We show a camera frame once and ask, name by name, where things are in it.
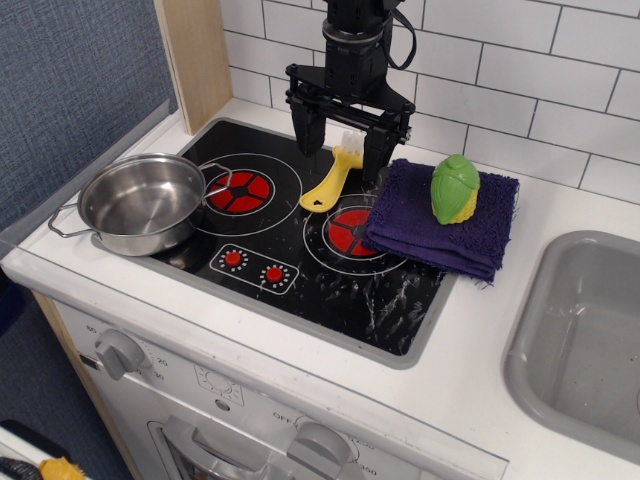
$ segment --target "metal pot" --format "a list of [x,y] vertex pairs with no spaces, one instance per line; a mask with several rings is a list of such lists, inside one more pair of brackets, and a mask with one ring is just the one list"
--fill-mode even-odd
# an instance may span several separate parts
[[[227,171],[228,182],[205,195],[202,170],[211,166]],[[48,225],[64,238],[94,232],[107,249],[121,255],[153,255],[191,236],[204,200],[226,190],[231,175],[212,162],[197,167],[176,155],[134,155],[98,172],[80,191],[78,203],[60,207]],[[64,233],[54,227],[60,212],[73,207],[89,228]]]

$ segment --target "gray fabric wall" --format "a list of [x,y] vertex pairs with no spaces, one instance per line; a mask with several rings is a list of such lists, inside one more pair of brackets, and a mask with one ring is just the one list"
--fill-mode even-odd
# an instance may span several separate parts
[[[167,102],[175,110],[152,0],[0,0],[0,231]],[[95,480],[130,479],[23,296],[24,313],[0,335],[0,420],[59,443]],[[8,316],[0,311],[0,323]]]
[[152,0],[3,0],[0,66],[0,231],[173,96]]

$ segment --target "red button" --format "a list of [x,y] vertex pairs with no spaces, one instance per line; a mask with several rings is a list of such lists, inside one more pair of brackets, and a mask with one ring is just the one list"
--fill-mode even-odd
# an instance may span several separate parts
[[284,273],[282,272],[281,268],[271,267],[267,269],[266,277],[267,277],[267,280],[270,281],[271,283],[278,283],[282,281],[282,279],[284,278]]
[[224,263],[230,267],[237,267],[242,263],[242,255],[238,252],[229,252],[224,257]]

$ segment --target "purple washcloth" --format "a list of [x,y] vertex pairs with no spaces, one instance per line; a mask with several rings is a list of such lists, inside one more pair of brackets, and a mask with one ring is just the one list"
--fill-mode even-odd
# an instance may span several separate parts
[[440,225],[431,207],[434,167],[396,160],[366,225],[363,245],[488,283],[502,268],[519,183],[480,172],[473,216]]

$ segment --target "black stovetop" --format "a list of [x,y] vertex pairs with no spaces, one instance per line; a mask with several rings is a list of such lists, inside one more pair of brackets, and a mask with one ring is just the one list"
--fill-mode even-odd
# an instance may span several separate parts
[[[230,289],[258,311],[266,304],[296,322],[407,354],[444,275],[362,246],[385,169],[375,184],[352,171],[338,204],[318,214],[298,201],[331,168],[329,150],[307,158],[292,138],[221,120],[183,156],[230,168],[230,188],[207,200],[195,235],[156,260]],[[217,167],[204,173],[208,191],[228,181]]]

